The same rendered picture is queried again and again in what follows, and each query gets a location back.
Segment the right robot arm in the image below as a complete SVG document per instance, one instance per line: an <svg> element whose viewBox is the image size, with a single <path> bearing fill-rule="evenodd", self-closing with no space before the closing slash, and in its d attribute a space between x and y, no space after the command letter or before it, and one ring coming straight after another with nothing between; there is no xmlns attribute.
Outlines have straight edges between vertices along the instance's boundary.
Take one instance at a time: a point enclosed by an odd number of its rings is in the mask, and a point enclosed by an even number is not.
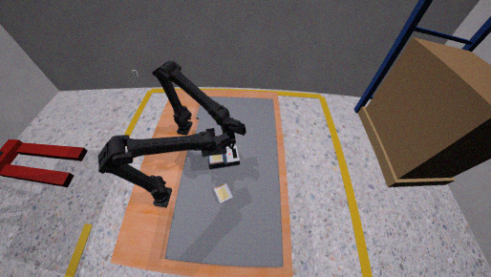
<svg viewBox="0 0 491 277"><path fill-rule="evenodd" d="M128 163L133 163L135 157L186 150L208 149L209 154L216 154L220 148L224 149L232 144L227 133L215 137L215 130L212 130L214 128L199 134L170 138L132 139L129 135L113 136L98 155L98 172L114 174L146 189L154 198L153 205L166 208L172 188L165 188L166 181L161 176L149 177ZM125 152L125 146L128 152Z"/></svg>

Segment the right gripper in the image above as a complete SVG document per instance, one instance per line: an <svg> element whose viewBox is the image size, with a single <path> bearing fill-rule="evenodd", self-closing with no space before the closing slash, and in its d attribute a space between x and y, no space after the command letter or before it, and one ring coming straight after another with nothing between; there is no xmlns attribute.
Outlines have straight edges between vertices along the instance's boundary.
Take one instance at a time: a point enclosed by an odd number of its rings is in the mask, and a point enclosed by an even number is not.
<svg viewBox="0 0 491 277"><path fill-rule="evenodd" d="M224 149L220 148L215 155L221 155L221 154L226 154L226 153L227 152L226 152L226 147L225 147ZM213 156L213 155L209 154L207 151L202 151L202 156L207 157L207 156Z"/></svg>

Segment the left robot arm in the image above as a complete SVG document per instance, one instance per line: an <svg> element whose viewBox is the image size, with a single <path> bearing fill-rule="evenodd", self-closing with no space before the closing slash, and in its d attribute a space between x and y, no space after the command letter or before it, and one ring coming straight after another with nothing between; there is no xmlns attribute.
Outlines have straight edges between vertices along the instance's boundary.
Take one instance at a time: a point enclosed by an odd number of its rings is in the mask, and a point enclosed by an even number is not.
<svg viewBox="0 0 491 277"><path fill-rule="evenodd" d="M164 65L165 64L165 65ZM228 132L230 139L235 138L235 134L245 135L246 127L241 121L229 117L229 111L223 105L211 99L202 90L200 90L195 84L193 84L182 73L179 73L181 66L175 61L167 61L157 68L152 74L159 80L163 90L165 91L174 110L174 120L178 124L179 128L177 134L188 135L190 128L193 124L191 119L192 114L186 106L182 106L179 97L174 89L172 82L182 88L187 94L201 104L208 114L214 118L218 125L221 125L223 132ZM161 77L161 78L160 78ZM169 81L168 81L169 80ZM172 81L172 82L171 82ZM184 109L183 109L183 108ZM218 109L219 108L219 109ZM218 109L218 110L217 110ZM186 122L187 121L187 122ZM189 130L189 131L188 131Z"/></svg>

